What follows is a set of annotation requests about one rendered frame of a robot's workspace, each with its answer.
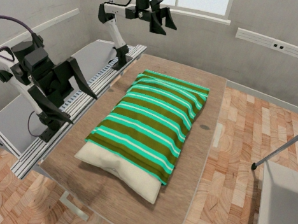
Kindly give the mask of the cream pillow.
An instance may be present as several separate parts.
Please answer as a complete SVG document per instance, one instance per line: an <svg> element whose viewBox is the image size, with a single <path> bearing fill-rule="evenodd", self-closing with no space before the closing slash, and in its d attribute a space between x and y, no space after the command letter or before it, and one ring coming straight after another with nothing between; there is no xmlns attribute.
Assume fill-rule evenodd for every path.
<svg viewBox="0 0 298 224"><path fill-rule="evenodd" d="M78 151L75 157L112 173L144 199L154 204L161 186L161 182L155 176L90 141Z"/></svg>

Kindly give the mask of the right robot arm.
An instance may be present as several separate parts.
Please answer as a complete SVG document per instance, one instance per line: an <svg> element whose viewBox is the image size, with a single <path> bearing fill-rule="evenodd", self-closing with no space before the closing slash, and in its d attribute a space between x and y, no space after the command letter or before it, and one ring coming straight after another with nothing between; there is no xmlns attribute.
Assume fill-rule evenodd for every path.
<svg viewBox="0 0 298 224"><path fill-rule="evenodd" d="M47 143L66 121L53 120L47 117L27 91L30 88L30 83L35 84L39 75L54 65L43 47L43 38L39 34L33 37L32 41L22 41L12 46L10 49L15 55L13 61L0 56L0 80L3 83L8 82L17 89L33 107L40 122L48 126L39 136Z"/></svg>

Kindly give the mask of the white slotted crossbar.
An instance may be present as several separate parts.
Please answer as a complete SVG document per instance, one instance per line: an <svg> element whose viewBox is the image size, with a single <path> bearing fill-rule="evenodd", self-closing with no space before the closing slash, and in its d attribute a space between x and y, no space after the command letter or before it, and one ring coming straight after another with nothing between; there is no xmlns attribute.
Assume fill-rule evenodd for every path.
<svg viewBox="0 0 298 224"><path fill-rule="evenodd" d="M129 56L133 57L123 68L119 71L110 71L98 84L96 84L92 90L98 97L124 70L126 70L142 53L147 50L147 46L138 45L137 49L133 51ZM74 122L94 101L95 99L86 94L80 99L69 111L71 120ZM55 144L55 142L65 133L65 131L72 125L72 123L66 122L58 132L49 140L44 142L41 140L36 147L24 158L22 162L17 160L10 168L18 179L24 180L24 178L32 171L35 165L43 158L47 151Z"/></svg>

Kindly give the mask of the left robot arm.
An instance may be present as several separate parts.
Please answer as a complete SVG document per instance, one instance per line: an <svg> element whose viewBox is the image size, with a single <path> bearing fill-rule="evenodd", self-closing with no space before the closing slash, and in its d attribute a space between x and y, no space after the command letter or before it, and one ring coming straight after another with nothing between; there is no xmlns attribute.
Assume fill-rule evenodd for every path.
<svg viewBox="0 0 298 224"><path fill-rule="evenodd" d="M118 62L113 67L111 67L112 69L119 71L133 59L133 57L126 55L127 53L129 53L129 48L123 41L116 27L114 14L124 16L125 18L131 20L133 18L145 20L145 13L149 11L146 9L151 6L152 11L154 11L154 9L160 8L161 2L163 2L163 0L136 0L135 6L120 6L110 3L102 3L99 5L98 19L108 29L114 41L116 48L115 50L117 52L116 57L118 57Z"/></svg>

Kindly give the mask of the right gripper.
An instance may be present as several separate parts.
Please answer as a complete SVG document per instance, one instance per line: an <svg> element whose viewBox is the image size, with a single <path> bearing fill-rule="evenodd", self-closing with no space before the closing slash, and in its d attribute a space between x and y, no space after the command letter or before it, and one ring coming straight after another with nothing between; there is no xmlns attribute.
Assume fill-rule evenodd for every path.
<svg viewBox="0 0 298 224"><path fill-rule="evenodd" d="M34 84L27 89L28 93L47 117L73 124L73 121L59 109L64 104L63 99L74 90L68 80L72 76L74 76L82 92L97 99L96 94L87 84L76 59L69 56L62 62L54 64L43 71L39 75L39 79L35 81L36 85Z"/></svg>

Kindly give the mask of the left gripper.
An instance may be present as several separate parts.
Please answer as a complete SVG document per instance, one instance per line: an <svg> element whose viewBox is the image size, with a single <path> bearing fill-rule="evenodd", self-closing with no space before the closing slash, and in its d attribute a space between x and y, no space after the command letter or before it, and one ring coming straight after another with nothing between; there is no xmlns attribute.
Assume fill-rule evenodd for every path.
<svg viewBox="0 0 298 224"><path fill-rule="evenodd" d="M155 14L156 13L156 14ZM167 32L162 27L162 18L166 17L165 26L177 30L176 25L173 22L170 7L154 9L154 11L147 11L145 13L145 20L150 22L150 32L166 35Z"/></svg>

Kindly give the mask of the green striped pillowcase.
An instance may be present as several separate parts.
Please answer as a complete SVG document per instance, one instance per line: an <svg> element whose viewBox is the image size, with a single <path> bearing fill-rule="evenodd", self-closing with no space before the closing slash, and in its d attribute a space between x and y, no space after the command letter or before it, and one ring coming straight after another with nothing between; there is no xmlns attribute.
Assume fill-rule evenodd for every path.
<svg viewBox="0 0 298 224"><path fill-rule="evenodd" d="M145 69L111 113L84 139L166 185L209 89Z"/></svg>

